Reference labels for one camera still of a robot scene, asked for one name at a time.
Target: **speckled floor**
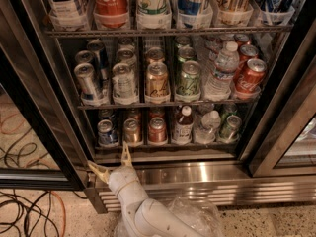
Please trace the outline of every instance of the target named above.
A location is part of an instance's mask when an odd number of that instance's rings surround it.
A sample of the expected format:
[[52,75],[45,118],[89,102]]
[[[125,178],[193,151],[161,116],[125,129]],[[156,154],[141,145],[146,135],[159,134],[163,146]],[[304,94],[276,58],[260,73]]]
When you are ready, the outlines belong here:
[[[0,190],[12,193],[12,190]],[[35,201],[43,191],[17,190],[30,201]],[[112,237],[119,222],[119,213],[97,214],[92,205],[72,192],[57,192],[66,209],[66,228],[64,236],[76,237]],[[5,198],[0,196],[0,204]],[[52,198],[50,216],[59,232],[62,226],[60,203]],[[48,212],[49,199],[39,202],[43,212]],[[222,206],[218,208],[222,232],[226,237],[314,237],[316,236],[316,202],[279,203],[255,206]],[[17,214],[14,204],[0,205],[0,236],[19,236],[16,228],[1,232],[6,228],[1,223],[12,222]],[[23,234],[24,217],[17,226]],[[41,219],[31,236],[44,236],[44,220]],[[58,236],[51,225],[47,225],[47,236]]]

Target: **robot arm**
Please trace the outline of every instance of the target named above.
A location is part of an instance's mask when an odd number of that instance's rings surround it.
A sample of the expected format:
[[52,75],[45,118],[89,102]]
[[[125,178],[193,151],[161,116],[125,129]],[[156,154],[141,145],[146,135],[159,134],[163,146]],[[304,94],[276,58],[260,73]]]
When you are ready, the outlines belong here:
[[88,164],[118,197],[122,219],[130,237],[201,237],[162,203],[148,197],[132,167],[125,142],[121,159],[122,165],[113,171],[91,161]]

